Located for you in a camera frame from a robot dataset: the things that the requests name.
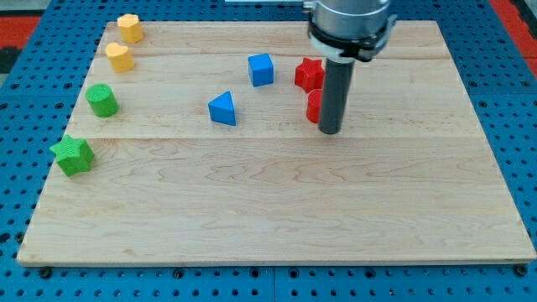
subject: toy block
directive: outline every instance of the toy block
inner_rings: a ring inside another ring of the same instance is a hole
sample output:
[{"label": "toy block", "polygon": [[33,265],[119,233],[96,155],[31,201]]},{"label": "toy block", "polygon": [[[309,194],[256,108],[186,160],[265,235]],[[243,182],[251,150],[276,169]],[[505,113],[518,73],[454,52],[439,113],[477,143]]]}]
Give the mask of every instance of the toy block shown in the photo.
[{"label": "toy block", "polygon": [[295,85],[302,87],[305,93],[314,89],[322,89],[325,79],[325,70],[322,60],[302,59],[302,64],[295,69]]},{"label": "toy block", "polygon": [[142,25],[138,15],[124,14],[117,19],[117,26],[123,41],[127,43],[136,43],[143,39]]},{"label": "toy block", "polygon": [[305,112],[310,122],[319,122],[319,112],[321,111],[322,89],[315,89],[308,95],[308,109]]},{"label": "toy block", "polygon": [[107,46],[106,52],[115,72],[124,72],[134,67],[133,57],[127,46],[112,42]]},{"label": "toy block", "polygon": [[95,156],[85,139],[74,139],[65,135],[61,142],[50,147],[56,157],[56,163],[65,175],[72,176],[78,172],[90,170],[90,162]]},{"label": "toy block", "polygon": [[213,122],[235,126],[235,108],[231,92],[227,91],[209,102],[209,114]]},{"label": "toy block", "polygon": [[254,87],[274,83],[274,65],[269,54],[248,57],[248,74]]},{"label": "toy block", "polygon": [[107,84],[95,84],[86,91],[86,99],[98,117],[111,117],[119,109],[112,88]]}]

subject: wood grain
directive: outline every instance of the wood grain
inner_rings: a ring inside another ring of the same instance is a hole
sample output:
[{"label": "wood grain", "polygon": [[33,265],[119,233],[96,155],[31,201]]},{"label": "wood grain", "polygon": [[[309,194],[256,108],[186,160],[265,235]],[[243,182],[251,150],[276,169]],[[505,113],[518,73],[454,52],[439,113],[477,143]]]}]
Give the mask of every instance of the wood grain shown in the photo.
[{"label": "wood grain", "polygon": [[[317,56],[303,23],[144,23],[137,66],[102,45],[82,92],[109,84],[120,112],[79,99],[66,132],[89,173],[53,165],[18,260],[27,266],[527,263],[534,248],[432,22],[399,22],[357,64],[344,128],[320,133],[292,85]],[[273,86],[249,84],[269,52]],[[230,90],[237,127],[209,121]]]}]

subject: yellow hexagonal block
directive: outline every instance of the yellow hexagonal block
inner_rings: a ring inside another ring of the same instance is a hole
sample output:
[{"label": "yellow hexagonal block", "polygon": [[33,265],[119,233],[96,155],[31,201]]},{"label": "yellow hexagonal block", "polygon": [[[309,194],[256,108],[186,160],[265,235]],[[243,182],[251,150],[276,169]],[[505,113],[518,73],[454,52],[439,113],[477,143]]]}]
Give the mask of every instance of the yellow hexagonal block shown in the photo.
[{"label": "yellow hexagonal block", "polygon": [[114,71],[124,72],[134,67],[134,60],[127,46],[112,42],[107,46],[106,52]]},{"label": "yellow hexagonal block", "polygon": [[117,26],[123,41],[136,43],[143,39],[142,26],[138,16],[135,14],[125,14],[117,19]]}]

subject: green block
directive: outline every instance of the green block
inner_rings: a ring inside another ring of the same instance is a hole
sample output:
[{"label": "green block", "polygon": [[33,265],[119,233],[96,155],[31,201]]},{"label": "green block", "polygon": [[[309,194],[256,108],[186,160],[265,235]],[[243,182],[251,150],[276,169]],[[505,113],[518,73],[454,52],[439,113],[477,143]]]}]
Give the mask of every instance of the green block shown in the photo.
[{"label": "green block", "polygon": [[95,84],[86,91],[86,99],[98,117],[111,117],[119,109],[112,88],[107,84]]},{"label": "green block", "polygon": [[56,163],[65,175],[72,176],[78,172],[88,172],[90,162],[95,156],[85,139],[75,139],[65,135],[61,142],[50,147],[56,157]]}]

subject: black cylindrical rod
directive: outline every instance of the black cylindrical rod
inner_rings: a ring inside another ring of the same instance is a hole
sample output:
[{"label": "black cylindrical rod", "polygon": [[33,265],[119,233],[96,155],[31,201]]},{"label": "black cylindrical rod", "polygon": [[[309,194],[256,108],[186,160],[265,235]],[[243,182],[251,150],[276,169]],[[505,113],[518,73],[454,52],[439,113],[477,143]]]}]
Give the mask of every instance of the black cylindrical rod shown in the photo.
[{"label": "black cylindrical rod", "polygon": [[323,133],[336,134],[341,129],[353,68],[354,61],[340,64],[326,59],[325,84],[319,112],[319,130]]}]

